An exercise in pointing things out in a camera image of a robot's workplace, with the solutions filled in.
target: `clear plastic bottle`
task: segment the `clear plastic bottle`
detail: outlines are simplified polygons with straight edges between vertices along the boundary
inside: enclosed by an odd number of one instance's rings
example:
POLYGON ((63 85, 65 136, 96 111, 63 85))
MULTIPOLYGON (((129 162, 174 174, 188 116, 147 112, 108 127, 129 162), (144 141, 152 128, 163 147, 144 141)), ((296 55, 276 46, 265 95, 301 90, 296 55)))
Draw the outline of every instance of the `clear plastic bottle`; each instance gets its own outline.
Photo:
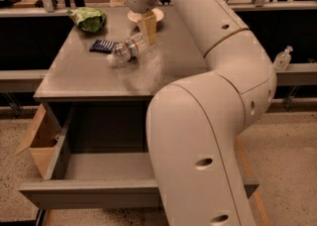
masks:
POLYGON ((148 45, 143 39, 142 33, 134 36, 116 45, 112 50, 112 55, 120 62, 126 62, 137 57, 140 53, 147 49, 148 45))
POLYGON ((288 64, 290 63, 291 55, 290 52, 293 51, 293 47, 288 46, 284 52, 279 53, 273 63, 273 66, 277 70, 286 70, 288 64))

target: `speckled floor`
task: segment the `speckled floor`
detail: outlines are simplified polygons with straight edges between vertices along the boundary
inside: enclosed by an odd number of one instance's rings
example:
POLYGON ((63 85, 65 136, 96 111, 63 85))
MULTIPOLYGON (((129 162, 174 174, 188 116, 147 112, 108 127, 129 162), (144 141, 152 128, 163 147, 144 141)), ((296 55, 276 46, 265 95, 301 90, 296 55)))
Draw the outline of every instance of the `speckled floor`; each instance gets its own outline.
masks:
MULTIPOLYGON (((37 208, 18 192, 23 181, 41 179, 28 150, 14 156, 35 109, 13 119, 0 109, 0 222, 31 220, 37 208)), ((260 187, 250 203, 258 226, 316 226, 317 104, 294 104, 292 112, 274 105, 236 142, 243 176, 260 187)), ((57 210, 55 226, 164 226, 161 209, 57 210)))

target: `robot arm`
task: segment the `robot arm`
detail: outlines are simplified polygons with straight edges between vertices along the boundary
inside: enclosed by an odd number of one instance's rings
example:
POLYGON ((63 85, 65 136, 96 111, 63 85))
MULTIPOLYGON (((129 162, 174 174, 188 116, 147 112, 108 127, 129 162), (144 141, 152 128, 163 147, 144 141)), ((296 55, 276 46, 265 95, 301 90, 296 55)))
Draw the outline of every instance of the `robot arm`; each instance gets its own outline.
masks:
MULTIPOLYGON (((145 13, 158 0, 126 0, 145 13)), ((169 225, 255 225, 235 137, 266 111, 276 75, 247 25, 223 0, 171 0, 209 72, 154 97, 147 138, 169 225)))

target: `orange line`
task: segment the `orange line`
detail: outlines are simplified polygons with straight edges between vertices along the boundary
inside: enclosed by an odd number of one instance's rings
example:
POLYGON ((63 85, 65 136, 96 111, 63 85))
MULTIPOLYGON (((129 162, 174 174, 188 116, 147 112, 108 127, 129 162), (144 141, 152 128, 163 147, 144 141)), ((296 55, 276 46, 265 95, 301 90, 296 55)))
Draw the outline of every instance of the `orange line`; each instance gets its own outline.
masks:
MULTIPOLYGON (((246 176, 252 177, 253 176, 252 170, 251 170, 246 152, 244 150, 243 142, 239 137, 237 137, 236 143, 237 143, 237 149, 238 149, 239 155, 240 155, 242 163, 245 167, 246 176)), ((267 216, 266 210, 264 208, 263 200, 262 200, 262 198, 257 190, 254 192, 253 196, 254 196, 256 204, 258 206, 258 210, 259 210, 259 213, 260 213, 260 216, 261 216, 261 219, 262 219, 264 226, 270 226, 268 216, 267 216)))

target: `desk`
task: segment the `desk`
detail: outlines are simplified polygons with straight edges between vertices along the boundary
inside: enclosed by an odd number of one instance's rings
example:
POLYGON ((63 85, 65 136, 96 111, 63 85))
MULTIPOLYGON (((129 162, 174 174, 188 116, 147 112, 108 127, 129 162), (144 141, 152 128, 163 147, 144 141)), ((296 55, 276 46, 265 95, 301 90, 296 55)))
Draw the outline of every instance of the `desk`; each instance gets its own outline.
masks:
POLYGON ((173 7, 160 8, 155 54, 132 62, 114 65, 89 51, 96 39, 122 41, 139 31, 125 7, 105 9, 106 26, 96 34, 70 32, 35 94, 60 127, 47 181, 20 188, 39 208, 158 207, 147 105, 166 84, 206 71, 173 7))

